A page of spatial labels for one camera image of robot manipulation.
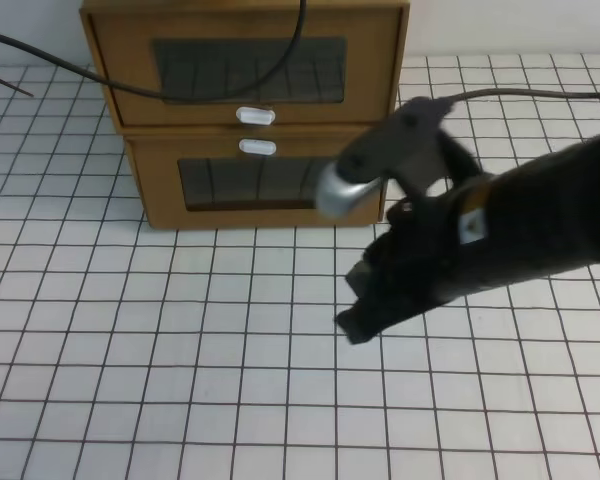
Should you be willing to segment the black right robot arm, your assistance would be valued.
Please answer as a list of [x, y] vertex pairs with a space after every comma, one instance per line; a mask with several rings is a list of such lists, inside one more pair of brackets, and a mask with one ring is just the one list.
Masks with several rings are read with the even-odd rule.
[[503, 174], [407, 196], [347, 273], [353, 344], [459, 297], [600, 264], [600, 135]]

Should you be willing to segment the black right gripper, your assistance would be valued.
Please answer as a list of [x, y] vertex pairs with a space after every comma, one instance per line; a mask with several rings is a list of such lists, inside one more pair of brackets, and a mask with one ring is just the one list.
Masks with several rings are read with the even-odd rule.
[[353, 344], [468, 292], [468, 246], [461, 243], [464, 195], [443, 195], [392, 207], [390, 228], [364, 251], [345, 275], [356, 296], [336, 325]]

